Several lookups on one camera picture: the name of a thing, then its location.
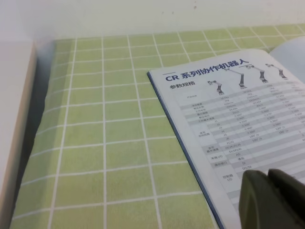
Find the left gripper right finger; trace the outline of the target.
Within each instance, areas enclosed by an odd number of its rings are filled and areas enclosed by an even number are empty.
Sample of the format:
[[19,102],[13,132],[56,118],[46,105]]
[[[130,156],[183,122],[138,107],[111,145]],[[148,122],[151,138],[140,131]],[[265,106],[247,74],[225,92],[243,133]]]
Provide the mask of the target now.
[[277,195],[274,211],[279,214],[279,226],[284,229],[303,229],[305,227],[305,185],[279,169],[270,169],[268,178]]

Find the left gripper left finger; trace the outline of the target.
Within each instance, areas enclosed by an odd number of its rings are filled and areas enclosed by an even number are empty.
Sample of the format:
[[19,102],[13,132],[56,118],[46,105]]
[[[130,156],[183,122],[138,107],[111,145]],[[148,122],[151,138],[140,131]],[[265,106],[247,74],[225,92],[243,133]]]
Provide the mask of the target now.
[[282,229],[275,212],[277,195],[268,174],[258,170],[243,173],[239,216],[243,229]]

